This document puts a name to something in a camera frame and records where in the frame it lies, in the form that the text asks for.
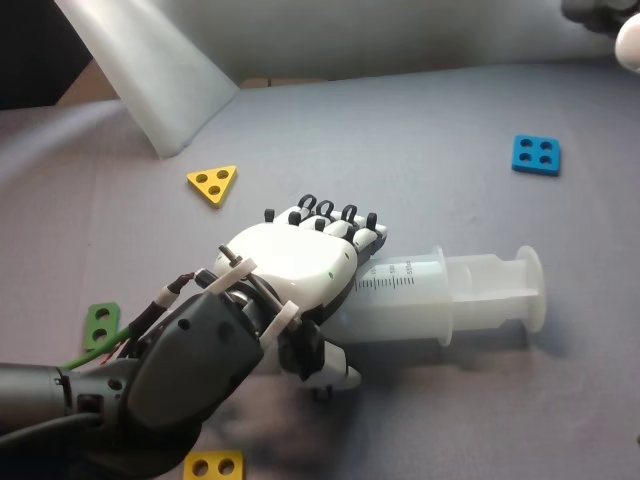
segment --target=syringe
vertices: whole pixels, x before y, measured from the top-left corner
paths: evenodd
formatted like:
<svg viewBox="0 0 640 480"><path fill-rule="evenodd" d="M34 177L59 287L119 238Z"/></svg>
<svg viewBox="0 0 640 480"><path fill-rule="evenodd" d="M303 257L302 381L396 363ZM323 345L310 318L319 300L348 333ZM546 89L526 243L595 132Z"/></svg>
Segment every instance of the syringe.
<svg viewBox="0 0 640 480"><path fill-rule="evenodd" d="M456 330L497 328L522 319L531 332L546 316L538 255L521 247L515 260L495 255L430 255L370 260L338 312L322 325L328 340L361 343L437 338Z"/></svg>

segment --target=table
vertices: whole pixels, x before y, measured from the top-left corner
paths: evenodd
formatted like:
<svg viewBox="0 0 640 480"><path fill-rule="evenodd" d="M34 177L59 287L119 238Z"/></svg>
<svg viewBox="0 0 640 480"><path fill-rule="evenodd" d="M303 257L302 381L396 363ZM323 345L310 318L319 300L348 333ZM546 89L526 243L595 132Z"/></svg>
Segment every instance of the table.
<svg viewBox="0 0 640 480"><path fill-rule="evenodd" d="M364 384L330 405L257 375L196 448L243 450L250 480L635 480L639 92L606 64L242 91L167 160L117 101L0 113L0 361L80 354L88 305L117 301L126 323L265 208L314 193L376 211L382 255L532 245L547 325L351 347ZM520 133L560 140L559 178L511 171ZM226 165L216 211L185 174Z"/></svg>

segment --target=robotic hand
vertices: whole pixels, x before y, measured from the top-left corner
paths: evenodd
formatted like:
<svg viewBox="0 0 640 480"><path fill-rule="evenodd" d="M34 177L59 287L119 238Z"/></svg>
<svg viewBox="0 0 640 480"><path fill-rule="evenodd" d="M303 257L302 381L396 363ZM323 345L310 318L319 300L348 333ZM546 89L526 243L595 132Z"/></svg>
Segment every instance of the robotic hand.
<svg viewBox="0 0 640 480"><path fill-rule="evenodd" d="M360 375L319 326L387 230L374 213L365 219L353 205L333 207L305 195L277 217L265 211L265 223L220 247L212 271L165 287L130 324L115 361L82 373L0 365L0 465L17 460L24 478L33 449L62 463L59 477L160 475L182 461L202 422L276 343L282 368L303 386L357 386ZM154 327L191 278L203 293Z"/></svg>

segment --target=blue square block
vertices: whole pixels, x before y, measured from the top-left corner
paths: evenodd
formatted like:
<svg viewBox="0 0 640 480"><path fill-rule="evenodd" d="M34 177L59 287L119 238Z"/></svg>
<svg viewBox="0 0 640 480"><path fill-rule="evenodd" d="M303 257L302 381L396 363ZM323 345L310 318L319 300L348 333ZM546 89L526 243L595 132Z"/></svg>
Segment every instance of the blue square block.
<svg viewBox="0 0 640 480"><path fill-rule="evenodd" d="M560 142L555 138L516 135L511 168L538 175L560 175Z"/></svg>

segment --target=green rectangular block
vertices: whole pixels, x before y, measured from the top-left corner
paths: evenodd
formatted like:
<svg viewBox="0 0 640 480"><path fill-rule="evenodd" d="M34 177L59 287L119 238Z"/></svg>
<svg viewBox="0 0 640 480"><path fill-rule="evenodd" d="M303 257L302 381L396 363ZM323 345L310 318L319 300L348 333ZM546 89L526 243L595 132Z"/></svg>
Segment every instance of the green rectangular block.
<svg viewBox="0 0 640 480"><path fill-rule="evenodd" d="M94 350L118 333L120 307L117 303L96 303L89 307L85 318L83 348Z"/></svg>

